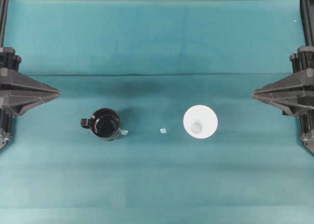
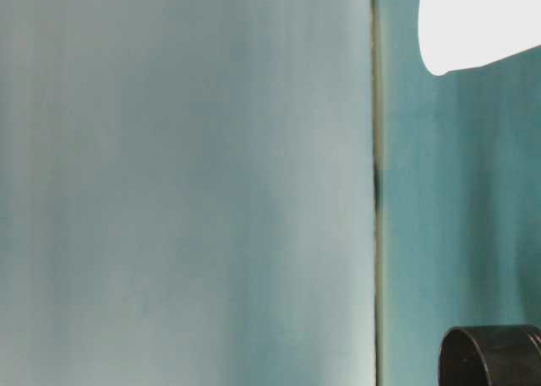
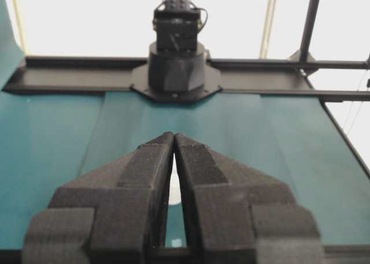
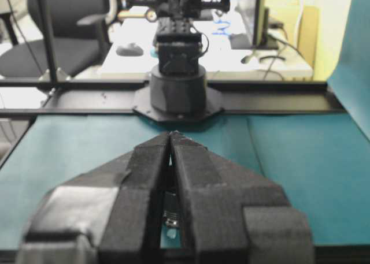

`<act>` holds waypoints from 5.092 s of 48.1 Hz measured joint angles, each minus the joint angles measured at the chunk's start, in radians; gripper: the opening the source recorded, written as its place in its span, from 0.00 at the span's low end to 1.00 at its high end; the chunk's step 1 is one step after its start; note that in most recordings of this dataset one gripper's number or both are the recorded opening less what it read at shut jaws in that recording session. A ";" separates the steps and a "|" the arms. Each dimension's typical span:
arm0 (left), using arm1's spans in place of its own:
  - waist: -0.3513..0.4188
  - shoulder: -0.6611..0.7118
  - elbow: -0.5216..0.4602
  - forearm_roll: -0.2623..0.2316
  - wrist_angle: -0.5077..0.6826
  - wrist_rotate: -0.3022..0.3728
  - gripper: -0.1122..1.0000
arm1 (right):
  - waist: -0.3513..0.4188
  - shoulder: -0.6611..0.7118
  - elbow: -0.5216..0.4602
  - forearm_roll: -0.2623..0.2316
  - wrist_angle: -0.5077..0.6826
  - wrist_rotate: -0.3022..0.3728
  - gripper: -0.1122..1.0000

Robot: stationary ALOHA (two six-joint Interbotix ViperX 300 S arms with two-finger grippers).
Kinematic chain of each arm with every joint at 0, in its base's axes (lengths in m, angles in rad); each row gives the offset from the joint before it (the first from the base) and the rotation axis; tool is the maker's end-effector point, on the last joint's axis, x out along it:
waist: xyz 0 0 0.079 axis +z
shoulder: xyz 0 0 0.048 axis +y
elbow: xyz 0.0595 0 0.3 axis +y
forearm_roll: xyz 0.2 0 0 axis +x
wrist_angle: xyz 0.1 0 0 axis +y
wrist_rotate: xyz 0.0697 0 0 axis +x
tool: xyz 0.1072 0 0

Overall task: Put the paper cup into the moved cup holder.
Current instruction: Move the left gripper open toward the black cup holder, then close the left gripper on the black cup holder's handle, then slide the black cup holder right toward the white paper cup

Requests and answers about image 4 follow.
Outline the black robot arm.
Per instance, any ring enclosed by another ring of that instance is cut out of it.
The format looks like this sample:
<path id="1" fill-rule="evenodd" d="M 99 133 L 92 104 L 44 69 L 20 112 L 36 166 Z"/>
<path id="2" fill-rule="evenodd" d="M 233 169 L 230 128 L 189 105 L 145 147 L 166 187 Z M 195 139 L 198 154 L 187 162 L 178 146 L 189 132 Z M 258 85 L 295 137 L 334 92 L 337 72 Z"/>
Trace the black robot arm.
<path id="1" fill-rule="evenodd" d="M 158 64 L 139 92 L 153 112 L 200 120 L 220 94 L 199 64 L 203 9 L 230 0 L 148 0 Z M 305 214 L 266 177 L 177 131 L 54 187 L 27 222 L 17 263 L 313 263 Z"/>

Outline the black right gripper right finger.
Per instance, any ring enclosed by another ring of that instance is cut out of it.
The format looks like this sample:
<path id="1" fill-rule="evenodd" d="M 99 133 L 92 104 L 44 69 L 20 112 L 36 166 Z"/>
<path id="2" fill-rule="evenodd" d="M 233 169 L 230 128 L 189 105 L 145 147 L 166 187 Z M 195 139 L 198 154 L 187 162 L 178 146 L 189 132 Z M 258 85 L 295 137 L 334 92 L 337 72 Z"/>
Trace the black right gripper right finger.
<path id="1" fill-rule="evenodd" d="M 196 263 L 314 263 L 306 215 L 264 176 L 171 133 L 181 227 Z"/>

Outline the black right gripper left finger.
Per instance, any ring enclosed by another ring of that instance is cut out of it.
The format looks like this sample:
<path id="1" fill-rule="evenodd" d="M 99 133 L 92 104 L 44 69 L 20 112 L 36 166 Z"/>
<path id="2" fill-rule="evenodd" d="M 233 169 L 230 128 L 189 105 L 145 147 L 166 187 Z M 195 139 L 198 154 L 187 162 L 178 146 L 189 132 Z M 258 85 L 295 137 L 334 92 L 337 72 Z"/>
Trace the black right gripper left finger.
<path id="1" fill-rule="evenodd" d="M 143 263 L 160 248 L 169 133 L 49 191 L 17 263 Z"/>

